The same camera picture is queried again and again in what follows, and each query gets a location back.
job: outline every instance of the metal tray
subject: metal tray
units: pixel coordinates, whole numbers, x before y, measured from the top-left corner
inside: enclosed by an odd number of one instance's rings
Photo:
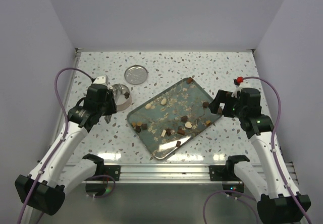
[[[187,78],[180,80],[127,115],[130,125],[133,122],[148,124],[148,129],[142,129],[137,135],[156,159],[168,157],[179,148],[176,146],[177,141],[181,141],[181,146],[185,145],[208,127],[206,121],[214,123],[221,117],[211,114],[209,108],[202,106],[205,101],[211,102],[212,97],[195,80],[190,84],[186,80]],[[161,105],[164,98],[167,103]],[[151,104],[150,109],[145,108],[148,103]],[[191,129],[184,127],[182,116],[188,117],[193,126]],[[185,131],[184,136],[177,133],[179,126]],[[172,134],[162,137],[161,134],[166,128],[171,129]]]

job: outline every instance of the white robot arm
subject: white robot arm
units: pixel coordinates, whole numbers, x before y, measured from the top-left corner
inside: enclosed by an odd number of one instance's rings
[[[65,195],[85,179],[102,174],[103,159],[88,154],[73,167],[68,175],[61,176],[64,166],[75,148],[101,117],[110,122],[117,112],[115,101],[121,92],[107,88],[107,76],[97,77],[87,89],[83,106],[80,102],[68,112],[68,132],[63,138],[65,125],[49,151],[28,176],[19,175],[15,181],[21,201],[24,203],[29,191],[32,195],[28,205],[49,215],[55,214],[64,202]]]
[[[241,128],[259,156],[265,180],[253,169],[244,155],[229,156],[226,166],[217,174],[226,176],[226,179],[238,177],[244,182],[257,201],[258,214],[264,224],[298,222],[304,215],[294,199],[307,211],[311,205],[309,197],[300,194],[290,177],[276,136],[274,142],[271,142],[274,126],[269,116],[261,114],[260,92],[248,88],[242,77],[234,82],[237,85],[236,91],[219,90],[209,109],[211,113],[216,114],[220,103],[224,103],[222,115],[239,119]]]

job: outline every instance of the round lid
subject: round lid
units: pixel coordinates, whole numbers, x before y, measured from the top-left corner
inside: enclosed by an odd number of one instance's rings
[[[125,71],[125,79],[129,84],[142,84],[147,76],[147,69],[141,65],[133,65]]]

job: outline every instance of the white enclosure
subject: white enclosure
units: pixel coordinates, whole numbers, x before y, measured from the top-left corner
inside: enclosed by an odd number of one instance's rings
[[[323,0],[0,0],[0,222],[17,220],[14,181],[51,143],[60,112],[53,80],[73,65],[74,48],[256,49],[260,76],[281,95],[285,160],[311,198],[313,223],[322,222],[322,9]],[[69,81],[60,78],[62,96]],[[275,119],[277,100],[264,90]]]

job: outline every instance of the speckled table surface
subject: speckled table surface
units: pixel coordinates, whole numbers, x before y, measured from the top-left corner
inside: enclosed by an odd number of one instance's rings
[[[131,65],[147,68],[148,78],[143,84],[126,82],[124,72]],[[182,78],[193,77],[212,97],[219,89],[234,91],[234,78],[258,76],[251,52],[82,52],[78,68],[93,77],[106,74],[110,84],[127,85],[131,89],[132,105],[114,114],[108,125],[101,119],[75,149],[68,163],[77,163],[88,153],[99,155],[106,163],[119,164],[221,164],[228,156],[237,154],[245,154],[252,163],[259,163],[253,146],[236,119],[221,118],[215,126],[203,131],[165,160],[151,156],[126,120],[130,111]],[[89,84],[86,76],[76,73],[67,110],[85,95]],[[249,80],[249,84],[263,92],[259,81]],[[263,93],[261,101],[262,113],[269,115]]]

